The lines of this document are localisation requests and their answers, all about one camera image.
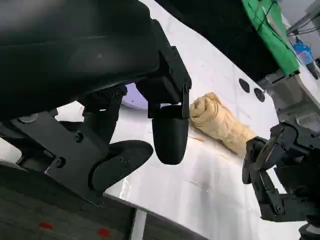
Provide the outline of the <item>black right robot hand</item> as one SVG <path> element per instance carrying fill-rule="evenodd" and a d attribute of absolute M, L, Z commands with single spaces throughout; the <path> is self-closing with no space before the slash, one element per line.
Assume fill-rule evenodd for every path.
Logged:
<path fill-rule="evenodd" d="M 261 218 L 320 225 L 320 138 L 288 121 L 270 129 L 270 138 L 248 140 L 242 182 L 252 185 Z"/>

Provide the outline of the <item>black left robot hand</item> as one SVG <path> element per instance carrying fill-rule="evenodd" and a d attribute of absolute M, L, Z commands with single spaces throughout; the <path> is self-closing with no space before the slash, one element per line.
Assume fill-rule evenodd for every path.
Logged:
<path fill-rule="evenodd" d="M 153 143 L 111 143 L 127 85 L 147 101 Z M 96 206 L 152 154 L 184 158 L 190 75 L 138 0 L 3 0 L 0 137 L 13 165 Z"/>

